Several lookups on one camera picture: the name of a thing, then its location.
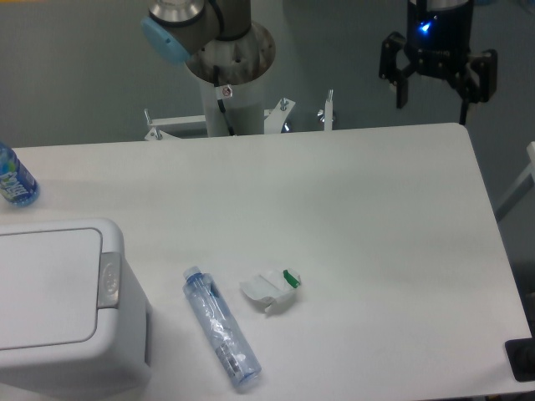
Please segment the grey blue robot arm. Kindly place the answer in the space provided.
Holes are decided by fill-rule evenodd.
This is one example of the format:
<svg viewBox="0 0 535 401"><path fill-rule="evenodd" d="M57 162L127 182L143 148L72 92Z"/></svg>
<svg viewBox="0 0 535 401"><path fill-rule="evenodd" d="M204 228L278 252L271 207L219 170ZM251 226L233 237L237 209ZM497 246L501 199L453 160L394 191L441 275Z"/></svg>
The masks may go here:
<svg viewBox="0 0 535 401"><path fill-rule="evenodd" d="M461 98L460 122L470 104L497 90L497 51L470 48L473 1L409 1L406 33L381 44L378 76L395 88L396 106L409 99L409 78L446 81ZM270 32L252 20L249 1L151 1L141 29L168 63L183 63L213 87L249 84L272 66Z"/></svg>

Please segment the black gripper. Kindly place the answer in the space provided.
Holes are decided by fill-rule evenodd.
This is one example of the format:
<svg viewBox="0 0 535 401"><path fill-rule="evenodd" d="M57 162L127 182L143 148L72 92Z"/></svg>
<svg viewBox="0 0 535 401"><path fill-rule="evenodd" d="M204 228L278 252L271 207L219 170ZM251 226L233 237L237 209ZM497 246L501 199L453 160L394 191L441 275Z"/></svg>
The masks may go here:
<svg viewBox="0 0 535 401"><path fill-rule="evenodd" d="M395 87L396 108L409 99L414 73L446 79L459 94L459 124L465 125L471 104L487 103L497 91L497 51L469 53L473 1L409 1L406 39L391 33L381 44L379 77ZM397 66L404 49L410 63Z"/></svg>

